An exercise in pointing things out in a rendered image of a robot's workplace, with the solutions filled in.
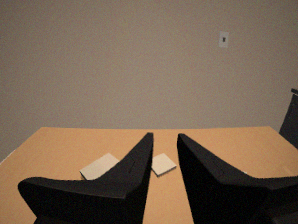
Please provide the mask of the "beige flat rectangular slab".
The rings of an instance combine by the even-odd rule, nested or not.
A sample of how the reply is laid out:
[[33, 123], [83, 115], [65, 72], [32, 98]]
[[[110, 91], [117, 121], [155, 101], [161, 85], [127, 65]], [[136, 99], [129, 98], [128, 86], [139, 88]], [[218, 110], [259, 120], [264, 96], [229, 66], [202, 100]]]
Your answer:
[[110, 171], [110, 168], [118, 163], [120, 163], [120, 160], [116, 159], [116, 157], [110, 155], [108, 152], [104, 157], [101, 157], [101, 159], [94, 160], [94, 163], [89, 164], [88, 167], [80, 169], [82, 179], [97, 179], [97, 177], [104, 175], [106, 171]]

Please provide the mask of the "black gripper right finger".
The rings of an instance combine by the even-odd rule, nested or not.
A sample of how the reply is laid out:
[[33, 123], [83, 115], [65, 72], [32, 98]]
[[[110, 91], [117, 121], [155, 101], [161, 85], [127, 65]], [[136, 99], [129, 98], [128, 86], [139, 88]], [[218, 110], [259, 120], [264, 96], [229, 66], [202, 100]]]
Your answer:
[[194, 224], [254, 224], [265, 210], [298, 201], [298, 176], [246, 175], [186, 133], [177, 151]]

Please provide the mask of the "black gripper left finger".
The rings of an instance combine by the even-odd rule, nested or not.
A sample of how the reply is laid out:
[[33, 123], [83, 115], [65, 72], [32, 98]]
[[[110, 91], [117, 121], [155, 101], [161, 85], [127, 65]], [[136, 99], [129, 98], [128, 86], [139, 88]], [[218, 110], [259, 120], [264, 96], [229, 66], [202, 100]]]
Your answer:
[[74, 224], [142, 224], [152, 169], [153, 133], [146, 133], [120, 163], [93, 180], [28, 177], [19, 181], [36, 217]]

